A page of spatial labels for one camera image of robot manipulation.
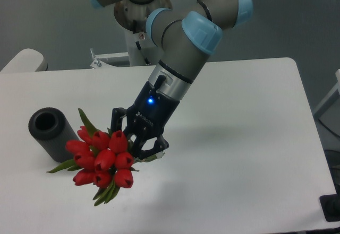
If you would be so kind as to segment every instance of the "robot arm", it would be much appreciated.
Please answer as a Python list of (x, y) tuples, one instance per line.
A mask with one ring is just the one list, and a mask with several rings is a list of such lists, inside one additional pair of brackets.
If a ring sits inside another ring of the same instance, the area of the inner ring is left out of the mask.
[[(122, 129), (136, 136), (132, 147), (134, 157), (144, 159), (168, 148), (163, 138), (167, 121), (187, 90), (214, 53), (222, 38), (222, 30), (250, 18), (252, 0), (198, 0), (189, 13), (167, 8), (154, 10), (146, 22), (146, 33), (164, 51), (161, 59), (128, 109), (114, 108), (111, 130)], [(142, 150), (149, 139), (156, 138), (154, 147)]]

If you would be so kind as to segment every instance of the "white table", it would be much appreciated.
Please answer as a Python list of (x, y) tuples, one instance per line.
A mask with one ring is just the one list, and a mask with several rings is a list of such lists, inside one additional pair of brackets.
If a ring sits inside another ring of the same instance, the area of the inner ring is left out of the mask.
[(100, 129), (135, 100), (153, 67), (0, 75), (0, 233), (275, 233), (338, 227), (335, 194), (298, 69), (288, 58), (208, 63), (166, 125), (161, 160), (135, 165), (131, 189), (93, 206), (92, 185), (56, 163), (28, 120), (81, 107)]

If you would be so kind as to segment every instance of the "gray wall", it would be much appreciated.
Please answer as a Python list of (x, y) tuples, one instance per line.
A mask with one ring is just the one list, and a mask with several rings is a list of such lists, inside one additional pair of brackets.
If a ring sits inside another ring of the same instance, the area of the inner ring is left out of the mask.
[[(195, 0), (172, 0), (175, 9)], [(254, 16), (225, 33), (210, 60), (291, 57), (311, 106), (335, 84), (340, 68), (340, 1), (253, 0)], [(88, 68), (97, 54), (126, 51), (113, 7), (88, 0), (0, 0), (0, 69), (19, 51), (41, 52), (49, 70)]]

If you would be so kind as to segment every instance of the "tulip bud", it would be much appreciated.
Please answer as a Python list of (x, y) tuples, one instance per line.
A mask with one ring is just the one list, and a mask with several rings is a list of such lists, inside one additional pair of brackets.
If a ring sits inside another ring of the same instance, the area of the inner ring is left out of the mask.
[(127, 144), (128, 140), (125, 134), (122, 131), (116, 131), (112, 134), (108, 146), (114, 153), (122, 153), (128, 149)]
[(132, 173), (128, 169), (120, 169), (114, 176), (114, 181), (118, 187), (131, 188), (133, 185)]
[(94, 136), (92, 137), (92, 145), (99, 151), (107, 149), (109, 141), (110, 137), (102, 131), (95, 132)]
[(109, 149), (102, 150), (95, 159), (95, 171), (107, 171), (115, 163), (116, 155)]
[(94, 182), (95, 173), (93, 171), (82, 169), (73, 178), (75, 185), (87, 185)]
[(95, 156), (92, 151), (79, 152), (74, 156), (75, 163), (82, 168), (88, 170), (95, 169)]
[(80, 126), (80, 130), (77, 131), (78, 136), (84, 140), (87, 144), (92, 145), (92, 139), (89, 136), (89, 133), (87, 132), (87, 129), (85, 126)]
[(116, 169), (129, 169), (134, 162), (134, 158), (128, 152), (120, 153), (116, 157)]
[(93, 182), (99, 188), (107, 188), (111, 181), (112, 176), (108, 171), (96, 173), (93, 178)]
[(66, 150), (68, 150), (72, 154), (90, 151), (89, 145), (79, 140), (69, 140), (67, 141), (65, 147), (66, 147)]

